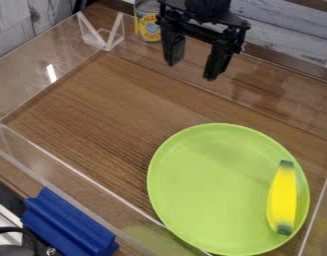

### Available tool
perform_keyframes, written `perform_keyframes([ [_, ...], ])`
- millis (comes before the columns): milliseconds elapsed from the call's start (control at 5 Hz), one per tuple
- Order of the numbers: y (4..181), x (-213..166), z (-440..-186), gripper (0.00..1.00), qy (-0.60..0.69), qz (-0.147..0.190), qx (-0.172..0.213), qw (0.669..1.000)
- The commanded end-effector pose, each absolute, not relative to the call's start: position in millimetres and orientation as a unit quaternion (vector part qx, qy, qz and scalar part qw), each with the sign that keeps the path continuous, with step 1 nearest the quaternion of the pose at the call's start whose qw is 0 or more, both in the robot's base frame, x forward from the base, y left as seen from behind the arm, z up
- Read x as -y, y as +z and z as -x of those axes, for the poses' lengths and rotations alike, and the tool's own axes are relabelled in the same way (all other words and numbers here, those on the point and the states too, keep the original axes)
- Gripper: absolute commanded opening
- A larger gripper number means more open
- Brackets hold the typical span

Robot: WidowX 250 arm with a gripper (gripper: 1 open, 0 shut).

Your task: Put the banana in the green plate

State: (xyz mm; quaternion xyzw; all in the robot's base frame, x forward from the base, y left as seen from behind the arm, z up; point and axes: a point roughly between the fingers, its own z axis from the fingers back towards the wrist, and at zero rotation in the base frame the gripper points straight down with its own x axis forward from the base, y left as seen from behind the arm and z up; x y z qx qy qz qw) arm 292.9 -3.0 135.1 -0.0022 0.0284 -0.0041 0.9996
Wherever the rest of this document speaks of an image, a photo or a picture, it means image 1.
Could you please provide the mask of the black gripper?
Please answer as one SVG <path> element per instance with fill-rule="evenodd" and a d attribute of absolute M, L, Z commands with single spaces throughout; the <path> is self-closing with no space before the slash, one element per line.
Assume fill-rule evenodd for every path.
<path fill-rule="evenodd" d="M 160 13 L 169 9 L 176 11 L 185 21 L 195 20 L 199 24 L 220 24 L 236 30 L 233 52 L 241 52 L 251 24 L 229 11 L 231 0 L 157 0 L 157 2 L 161 7 Z M 173 66 L 184 57 L 185 37 L 169 23 L 162 23 L 160 28 L 164 60 L 169 66 Z M 217 78 L 227 69 L 231 57 L 229 45 L 216 41 L 205 62 L 204 79 L 213 81 Z"/>

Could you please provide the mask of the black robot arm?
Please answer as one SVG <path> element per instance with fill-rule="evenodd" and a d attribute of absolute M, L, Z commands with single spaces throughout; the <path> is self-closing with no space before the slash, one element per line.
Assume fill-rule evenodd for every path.
<path fill-rule="evenodd" d="M 157 0 L 157 3 L 156 24 L 165 63 L 173 66 L 183 60 L 185 37 L 192 37 L 211 45 L 203 78 L 213 81 L 225 71 L 232 55 L 243 50 L 251 24 L 231 13 L 231 0 Z"/>

